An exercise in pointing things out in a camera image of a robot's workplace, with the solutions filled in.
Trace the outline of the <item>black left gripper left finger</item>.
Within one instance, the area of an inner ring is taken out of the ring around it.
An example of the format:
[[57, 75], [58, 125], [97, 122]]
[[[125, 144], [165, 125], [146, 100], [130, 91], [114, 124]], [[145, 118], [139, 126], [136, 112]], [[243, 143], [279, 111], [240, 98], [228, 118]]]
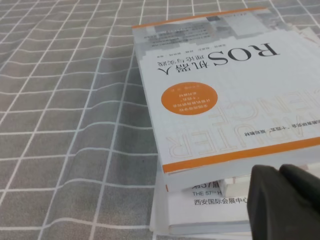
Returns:
[[252, 167], [247, 212], [254, 240], [320, 238], [320, 212], [274, 167]]

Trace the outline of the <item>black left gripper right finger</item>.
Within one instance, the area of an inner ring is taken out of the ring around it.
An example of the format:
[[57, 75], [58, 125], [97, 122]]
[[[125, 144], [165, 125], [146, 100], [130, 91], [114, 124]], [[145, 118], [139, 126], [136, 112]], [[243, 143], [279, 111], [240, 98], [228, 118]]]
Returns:
[[292, 164], [283, 164], [280, 174], [296, 192], [307, 200], [316, 212], [320, 212], [320, 179]]

